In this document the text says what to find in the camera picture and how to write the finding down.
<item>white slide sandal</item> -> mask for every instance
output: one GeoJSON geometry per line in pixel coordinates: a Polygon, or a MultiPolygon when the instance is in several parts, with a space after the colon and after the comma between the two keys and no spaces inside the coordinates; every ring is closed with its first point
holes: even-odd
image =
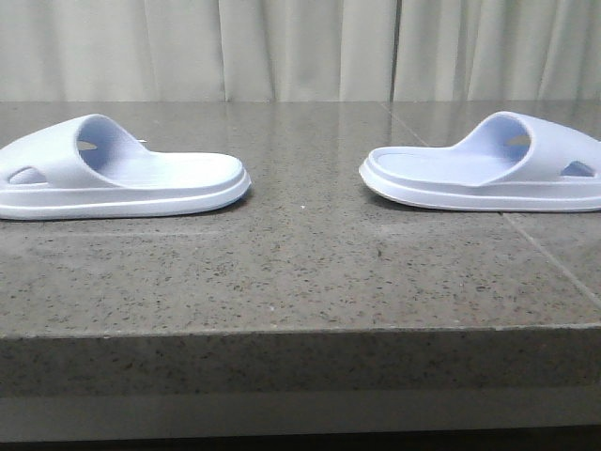
{"type": "Polygon", "coordinates": [[[395,202],[441,210],[601,210],[601,143],[501,111],[449,148],[372,150],[365,184],[395,202]]]}
{"type": "Polygon", "coordinates": [[[167,216],[216,210],[251,179],[221,153],[153,152],[103,115],[61,122],[0,149],[0,218],[167,216]]]}

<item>granite countertop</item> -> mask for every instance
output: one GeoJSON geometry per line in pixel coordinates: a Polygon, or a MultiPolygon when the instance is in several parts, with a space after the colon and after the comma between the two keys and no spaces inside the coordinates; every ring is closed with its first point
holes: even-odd
{"type": "Polygon", "coordinates": [[[202,214],[1,221],[0,397],[598,383],[601,213],[420,210],[357,172],[498,110],[601,138],[597,101],[0,103],[0,147],[102,113],[253,180],[202,214]]]}

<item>slide sandal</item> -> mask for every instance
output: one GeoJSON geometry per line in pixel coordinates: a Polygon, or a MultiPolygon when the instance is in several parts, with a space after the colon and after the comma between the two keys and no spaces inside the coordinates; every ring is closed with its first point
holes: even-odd
{"type": "Polygon", "coordinates": [[[77,117],[0,149],[0,218],[167,216],[216,210],[251,185],[219,153],[146,149],[109,117],[77,117]]]}
{"type": "Polygon", "coordinates": [[[449,148],[376,148],[359,173],[376,193],[430,209],[601,209],[601,143],[512,112],[487,117],[449,148]]]}

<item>dark floor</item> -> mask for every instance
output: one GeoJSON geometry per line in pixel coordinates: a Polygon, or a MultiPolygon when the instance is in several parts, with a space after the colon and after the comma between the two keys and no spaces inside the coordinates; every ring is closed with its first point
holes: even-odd
{"type": "Polygon", "coordinates": [[[394,450],[601,450],[601,426],[444,432],[336,434],[278,437],[205,438],[184,440],[117,441],[89,443],[0,443],[11,451],[192,451],[307,448],[394,450]]]}

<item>white curtain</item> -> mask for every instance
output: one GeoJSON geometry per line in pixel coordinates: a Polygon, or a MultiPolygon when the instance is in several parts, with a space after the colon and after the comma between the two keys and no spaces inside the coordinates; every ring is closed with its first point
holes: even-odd
{"type": "Polygon", "coordinates": [[[0,101],[601,99],[601,0],[0,0],[0,101]]]}

